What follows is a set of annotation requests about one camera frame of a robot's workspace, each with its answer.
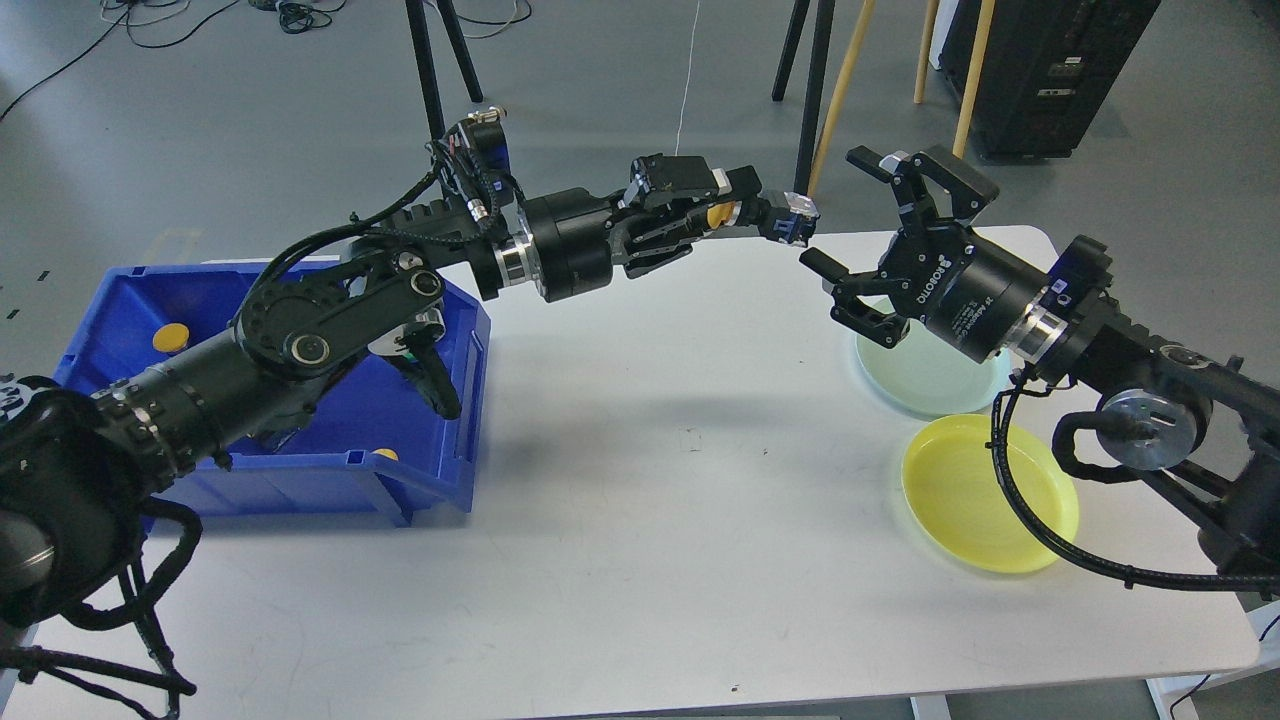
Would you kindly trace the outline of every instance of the robotiq logo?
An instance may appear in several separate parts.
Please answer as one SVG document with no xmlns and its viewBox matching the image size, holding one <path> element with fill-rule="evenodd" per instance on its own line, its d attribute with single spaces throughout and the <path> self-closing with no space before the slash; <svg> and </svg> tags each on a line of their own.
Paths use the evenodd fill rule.
<svg viewBox="0 0 1280 720">
<path fill-rule="evenodd" d="M 933 269 L 933 274 L 929 275 L 929 279 L 924 281 L 924 292 L 922 292 L 915 301 L 924 305 L 924 301 L 933 295 L 933 291 L 938 287 L 938 281 L 942 279 L 942 275 L 947 274 L 948 269 L 951 269 L 951 260 L 947 260 L 946 255 L 938 255 L 938 266 Z"/>
</svg>

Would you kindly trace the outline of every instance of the concrete floor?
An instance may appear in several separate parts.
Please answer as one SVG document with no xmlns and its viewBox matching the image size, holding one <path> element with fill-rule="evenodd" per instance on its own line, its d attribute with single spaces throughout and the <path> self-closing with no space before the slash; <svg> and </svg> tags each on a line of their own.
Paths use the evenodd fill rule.
<svg viewBox="0 0 1280 720">
<path fill-rule="evenodd" d="M 191 18 L 220 4 L 195 0 Z M 106 26 L 93 5 L 0 4 L 0 97 L 97 37 Z M 485 18 L 511 8 L 457 5 Z M 910 101 L 923 5 L 877 8 L 833 142 L 841 154 L 950 143 L 956 104 L 940 77 L 923 105 Z M 768 97 L 788 6 L 703 0 L 682 154 L 750 163 L 767 184 L 791 183 L 808 40 L 787 99 Z M 691 0 L 535 1 L 529 22 L 471 42 L 486 104 L 509 111 L 529 195 L 604 193 L 626 182 L 635 156 L 673 150 L 694 13 Z M 828 91 L 855 15 L 856 4 L 838 4 Z M 1112 293 L 1132 316 L 1215 357 L 1243 355 L 1245 372 L 1270 384 L 1280 384 L 1277 15 L 1270 0 L 1166 0 L 1071 159 L 983 168 L 1002 196 L 979 223 L 1038 225 L 1060 249 L 1076 233 L 1108 243 Z M 172 40 L 191 18 L 136 35 Z M 452 120 L 472 105 L 433 28 Z M 106 266 L 273 255 L 351 210 L 381 208 L 421 174 L 425 138 L 398 3 L 353 0 L 333 27 L 302 36 L 243 5 L 169 50 L 113 33 L 0 124 L 0 369 L 51 372 Z M 896 223 L 887 190 L 835 154 L 815 200 L 826 232 Z M 1206 462 L 1234 473 L 1244 446 L 1221 418 Z M 1276 685 L 1272 673 L 1208 691 L 1197 707 L 1211 720 L 1276 716 Z M 951 711 L 1155 716 L 1138 682 L 975 693 L 952 698 Z M 909 717 L 910 707 L 768 714 Z"/>
</svg>

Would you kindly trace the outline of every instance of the wooden pole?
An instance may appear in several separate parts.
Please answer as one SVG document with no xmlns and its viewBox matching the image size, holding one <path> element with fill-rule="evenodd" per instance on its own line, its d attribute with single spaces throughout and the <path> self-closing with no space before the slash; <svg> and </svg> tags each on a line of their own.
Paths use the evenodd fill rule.
<svg viewBox="0 0 1280 720">
<path fill-rule="evenodd" d="M 929 0 L 924 8 L 924 32 L 920 35 L 920 61 L 915 65 L 915 104 L 924 102 L 925 70 L 929 67 L 929 47 L 933 45 L 933 24 L 938 22 L 938 0 Z"/>
<path fill-rule="evenodd" d="M 845 92 L 849 90 L 849 81 L 854 77 L 854 65 L 858 64 L 858 55 L 863 51 L 863 40 L 867 38 L 867 27 L 870 24 L 874 9 L 876 0 L 863 0 L 863 10 L 858 13 L 858 24 L 854 26 L 854 36 L 849 38 L 849 50 L 845 51 L 845 60 L 840 64 L 840 77 L 836 78 L 836 87 L 831 94 L 827 120 L 822 126 L 822 140 L 818 141 L 818 152 L 813 159 L 813 172 L 809 173 L 809 195 L 813 195 L 818 188 L 822 164 L 827 158 L 827 146 L 831 145 L 831 136 L 836 132 L 836 123 L 840 120 L 840 109 L 845 104 Z"/>
<path fill-rule="evenodd" d="M 969 142 L 969 124 L 978 100 L 978 81 L 982 78 L 982 61 L 987 56 L 987 37 L 991 35 L 991 18 L 995 14 L 996 0 L 982 0 L 978 32 L 973 36 L 973 54 L 969 56 L 969 76 L 964 81 L 964 100 L 960 101 L 960 122 L 956 124 L 955 142 L 951 143 L 951 154 L 956 158 L 964 158 L 964 149 Z"/>
</svg>

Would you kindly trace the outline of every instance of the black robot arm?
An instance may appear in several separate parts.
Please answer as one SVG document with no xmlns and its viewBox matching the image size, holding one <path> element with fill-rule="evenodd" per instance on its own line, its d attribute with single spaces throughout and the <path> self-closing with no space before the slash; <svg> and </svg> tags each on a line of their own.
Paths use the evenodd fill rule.
<svg viewBox="0 0 1280 720">
<path fill-rule="evenodd" d="M 997 398 L 992 455 L 1032 533 L 1062 557 L 1130 585 L 1280 592 L 1280 392 L 1242 375 L 1238 357 L 1215 363 L 1120 313 L 1107 292 L 1111 259 L 1097 241 L 1076 237 L 1043 273 L 979 236 L 970 224 L 997 188 L 946 149 L 881 158 L 859 147 L 847 159 L 892 187 L 902 227 L 874 270 L 850 273 L 817 249 L 800 260 L 827 282 L 831 316 L 886 347 L 902 340 L 913 318 L 974 361 L 1009 348 L 1028 363 L 1012 395 Z M 925 178 L 950 193 L 951 217 L 938 211 Z M 893 311 L 872 310 L 861 300 L 870 295 L 887 295 Z M 1093 411 L 1066 415 L 1057 425 L 1052 447 L 1064 470 L 1148 484 L 1201 528 L 1201 547 L 1219 575 L 1115 564 L 1053 536 L 1030 514 L 1002 462 L 998 436 L 1009 416 L 997 410 L 1007 398 L 1004 410 L 1011 414 L 1032 377 L 1051 384 L 1070 377 L 1101 395 Z M 1215 402 L 1240 415 L 1253 452 L 1235 479 L 1188 460 L 1204 439 Z M 1119 464 L 1080 461 L 1079 430 L 1096 433 Z"/>
<path fill-rule="evenodd" d="M 172 665 L 154 607 L 189 561 L 200 519 L 151 497 L 246 436 L 276 447 L 307 424 L 319 398 L 369 355 L 399 370 L 444 419 L 461 404 L 435 342 L 442 268 L 467 263 L 484 299 L 534 281 L 547 301 L 608 284 L 686 255 L 722 225 L 805 245 L 817 210 L 794 193 L 762 193 L 750 167 L 712 170 L 701 158 L 653 155 L 631 183 L 605 197 L 582 188 L 526 199 L 511 174 L 503 113 L 472 113 L 429 145 L 433 167 L 388 209 L 294 243 L 253 282 L 229 327 L 91 397 L 45 378 L 0 377 L 0 619 L 26 626 L 64 615 L 84 629 L 133 623 L 163 675 L 38 648 L 0 648 L 0 666 L 29 682 L 55 674 L 141 706 L 65 670 L 123 676 L 164 688 L 170 715 L 191 685 Z M 439 181 L 438 200 L 413 205 Z M 516 204 L 520 229 L 502 213 Z M 344 243 L 339 263 L 287 273 Z M 143 516 L 183 527 L 178 547 L 147 579 L 140 561 Z M 91 593 L 119 579 L 123 602 L 97 610 Z"/>
</svg>

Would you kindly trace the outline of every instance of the blue plastic bin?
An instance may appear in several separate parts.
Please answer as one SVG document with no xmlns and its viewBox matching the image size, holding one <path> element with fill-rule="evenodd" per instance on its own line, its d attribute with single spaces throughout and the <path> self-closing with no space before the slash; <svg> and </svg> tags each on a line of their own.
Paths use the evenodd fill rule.
<svg viewBox="0 0 1280 720">
<path fill-rule="evenodd" d="M 303 263 L 285 279 L 329 263 Z M 191 328 L 191 345 L 223 329 L 259 263 L 156 265 L 108 270 L 54 373 L 65 387 L 95 392 L 166 356 L 151 336 L 166 323 Z M 202 516 L 378 511 L 406 527 L 416 510 L 444 500 L 471 510 L 484 396 L 489 316 L 445 283 L 445 337 L 436 345 L 462 401 L 444 421 L 390 365 L 367 357 L 320 401 L 315 419 L 278 452 L 241 439 L 230 471 L 202 461 L 161 497 Z M 372 451 L 396 451 L 390 460 Z"/>
</svg>

